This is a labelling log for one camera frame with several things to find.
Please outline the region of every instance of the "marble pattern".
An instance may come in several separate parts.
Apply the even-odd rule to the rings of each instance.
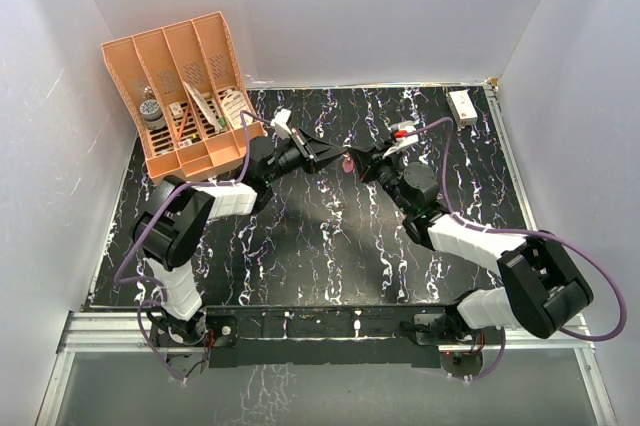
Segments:
[[[291,124],[344,145],[367,145],[387,127],[450,116],[447,88],[253,91],[263,117],[293,111]],[[513,183],[481,87],[469,88],[479,118],[454,133],[447,171],[452,203],[465,217],[496,227],[524,227]],[[420,138],[408,161],[440,171],[445,128]],[[112,229],[87,308],[131,308],[157,294],[147,285],[115,287],[113,275],[131,242],[132,222],[153,190],[140,144],[134,147]],[[361,184],[339,162],[316,175],[297,171],[274,184],[258,215],[211,221],[194,258],[207,305],[443,304],[497,279],[460,258],[417,246],[402,215],[373,183]],[[134,271],[130,266],[129,274]],[[146,272],[137,264],[138,274]]]

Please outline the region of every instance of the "crate compartment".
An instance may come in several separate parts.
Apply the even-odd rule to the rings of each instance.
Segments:
[[[189,83],[210,106],[215,101],[220,109],[219,94],[228,88],[238,89],[255,112],[246,96],[222,14],[105,43],[102,50],[109,73],[138,128],[153,181],[167,174],[197,181],[242,164],[246,151],[242,128],[231,129],[225,117],[227,129],[216,133],[183,86],[183,81]],[[138,109],[147,86],[153,90],[167,122],[157,131],[149,131]],[[172,103],[180,105],[181,118],[174,119],[169,106]],[[183,122],[184,131],[179,134]],[[249,126],[250,138],[263,134],[260,123]]]

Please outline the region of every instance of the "metal frame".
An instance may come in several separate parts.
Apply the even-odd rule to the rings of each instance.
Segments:
[[[527,227],[535,229],[535,220],[531,207],[522,183],[522,178],[507,137],[502,111],[495,95],[495,91],[488,82],[467,82],[467,83],[383,83],[371,85],[340,86],[342,88],[352,87],[420,87],[420,86],[479,86],[482,85],[489,104],[490,114],[496,125],[498,138],[504,152],[509,173],[514,183],[514,188],[518,202],[523,212]],[[278,88],[278,89],[309,89],[309,88]],[[145,318],[143,320],[145,329],[150,330],[151,324]],[[580,314],[567,325],[569,328],[588,334],[588,328],[584,317]],[[346,341],[354,341],[356,338],[340,338]],[[573,349],[576,360],[582,373],[582,379],[591,402],[594,415],[598,425],[616,425],[616,419],[607,395],[600,370],[598,368],[593,343],[580,341],[571,338],[563,333],[556,333],[547,340],[535,338],[524,330],[507,330],[508,349],[549,349],[562,348]],[[487,345],[486,349],[497,349],[497,345]],[[457,351],[466,349],[467,346],[439,346],[440,351]],[[193,352],[201,353],[201,348],[163,348],[166,353],[173,352]],[[40,409],[40,414],[36,421],[37,426],[54,425],[64,393],[71,374],[75,353],[85,352],[130,352],[130,353],[150,353],[146,347],[142,334],[138,329],[136,313],[130,312],[90,312],[72,313],[67,322],[67,326],[60,342],[58,356],[54,365],[53,373],[44,396]]]

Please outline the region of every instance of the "small white item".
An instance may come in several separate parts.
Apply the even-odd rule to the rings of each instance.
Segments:
[[[278,137],[287,139],[291,136],[291,130],[287,123],[291,117],[291,111],[289,109],[281,109],[271,120],[271,127],[276,130]]]
[[[162,109],[160,109],[160,103],[155,99],[148,99],[140,105],[140,116],[151,131],[164,128],[167,125]]]
[[[504,288],[474,291],[462,300],[457,310],[471,329],[486,328],[487,326],[511,326],[514,328],[520,326],[513,315]]]
[[[207,120],[207,122],[211,126],[213,126],[213,128],[215,129],[215,132],[219,133],[220,131],[222,131],[218,118],[216,117],[215,113],[213,112],[213,110],[211,109],[207,101],[202,97],[202,94],[200,94],[200,91],[198,91],[196,88],[191,86],[186,81],[183,81],[182,84],[184,85],[184,89],[187,90],[187,93],[189,93],[189,96],[193,98],[193,101],[194,103],[196,103],[196,106],[198,106],[200,111],[202,111],[202,114],[204,114],[204,117]]]
[[[502,254],[513,251],[526,242],[522,236],[515,234],[473,231],[462,226],[449,214],[436,219],[427,231],[436,251],[455,254],[497,275],[500,275],[497,261]]]
[[[233,129],[241,128],[242,119],[240,118],[240,113],[242,111],[247,111],[248,113],[251,112],[251,108],[245,101],[244,95],[237,89],[227,89],[221,99],[222,110],[227,115],[227,118],[229,118],[231,127]],[[251,124],[253,122],[253,118],[245,116],[245,122],[247,124]]]
[[[459,127],[473,126],[478,121],[478,114],[469,97],[469,90],[450,91],[447,93],[447,103]]]
[[[202,306],[202,298],[193,279],[191,260],[172,271],[164,269],[155,259],[147,259],[147,264],[151,266],[153,277],[164,284],[167,301],[162,303],[162,307],[175,318],[183,321],[191,319]]]
[[[395,125],[398,128],[397,134],[400,131],[404,131],[404,133],[412,133],[416,130],[412,121],[403,121],[402,123],[398,123]],[[393,153],[397,153],[398,151],[402,151],[407,149],[418,142],[418,135],[413,134],[411,136],[402,136],[396,139],[396,144],[391,146],[387,151],[382,155],[383,158],[390,156]]]
[[[182,106],[180,106],[178,101],[171,103],[169,105],[169,109],[171,110],[171,116],[173,116],[173,119],[180,119],[184,116],[184,111],[182,111]]]
[[[193,188],[214,197],[209,219],[232,214],[250,214],[258,196],[253,188],[242,183],[233,186],[193,186]]]

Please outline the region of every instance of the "gray floor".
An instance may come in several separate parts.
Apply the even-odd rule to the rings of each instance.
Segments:
[[[573,351],[508,350],[470,385],[443,374],[403,365],[256,366],[207,370],[182,388],[151,354],[77,354],[57,424],[596,424]]]

